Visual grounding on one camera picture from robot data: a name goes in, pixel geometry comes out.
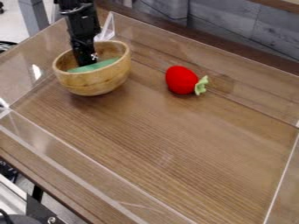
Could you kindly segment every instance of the plush strawberry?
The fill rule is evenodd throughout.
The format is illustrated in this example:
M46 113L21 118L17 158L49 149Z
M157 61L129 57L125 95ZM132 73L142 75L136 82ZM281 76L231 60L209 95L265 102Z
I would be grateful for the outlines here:
M188 95L193 92L200 95L207 92L208 76L198 79L194 72L184 66L170 66L164 78L169 90L177 95Z

